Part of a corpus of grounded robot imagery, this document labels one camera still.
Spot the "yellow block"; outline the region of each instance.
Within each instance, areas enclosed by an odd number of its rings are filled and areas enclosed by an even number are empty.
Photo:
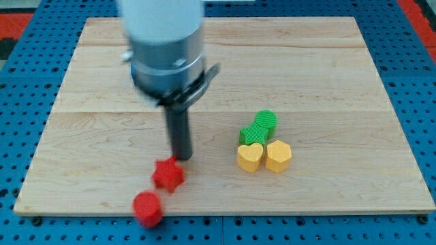
[[[264,147],[259,143],[242,145],[238,147],[236,162],[243,170],[254,173],[260,166],[263,154]]]
[[[291,163],[291,146],[280,140],[276,140],[266,147],[266,168],[280,173],[289,167]]]

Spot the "white cylinder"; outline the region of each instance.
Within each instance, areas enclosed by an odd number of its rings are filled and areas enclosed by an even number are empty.
[[[202,24],[201,0],[118,0],[118,3],[127,34],[137,42],[175,42]]]

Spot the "toy block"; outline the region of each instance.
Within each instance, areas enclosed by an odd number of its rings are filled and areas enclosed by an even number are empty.
[[[266,147],[266,168],[280,173],[289,167],[291,163],[291,146],[280,140],[276,140]]]
[[[270,110],[262,110],[258,112],[254,119],[254,122],[257,123],[259,126],[268,129],[268,135],[266,136],[266,140],[274,137],[277,121],[277,115]]]
[[[151,176],[156,188],[165,188],[171,194],[185,181],[183,169],[176,164],[176,157],[156,161],[156,170]]]
[[[239,144],[251,145],[252,143],[260,143],[265,146],[268,129],[260,127],[253,122],[250,126],[243,128],[239,132]]]
[[[139,193],[134,199],[132,208],[135,218],[146,228],[157,225],[163,216],[160,198],[152,191]]]
[[[259,143],[250,146],[242,145],[238,148],[236,162],[243,170],[254,173],[260,166],[263,154],[264,147]]]

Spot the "red object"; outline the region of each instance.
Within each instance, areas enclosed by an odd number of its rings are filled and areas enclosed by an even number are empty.
[[[415,32],[421,39],[433,61],[436,62],[436,33],[431,29],[430,22],[422,14],[422,10],[413,0],[398,0],[404,14],[409,19]]]
[[[176,161],[175,156],[165,161],[156,161],[156,170],[151,176],[156,188],[165,188],[173,194],[176,187],[185,181],[183,169],[176,165]]]
[[[162,207],[157,193],[144,191],[139,193],[133,202],[135,218],[146,228],[154,227],[162,219]]]
[[[0,14],[0,39],[20,39],[33,14]]]

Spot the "wooden board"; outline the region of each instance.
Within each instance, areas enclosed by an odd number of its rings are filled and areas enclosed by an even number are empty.
[[[208,18],[208,63],[222,72],[191,109],[194,156],[165,215],[426,213],[435,204],[353,18]],[[161,109],[131,85],[120,20],[90,18],[54,103],[15,211],[131,216],[170,155]],[[290,168],[249,174],[238,130],[279,116]]]

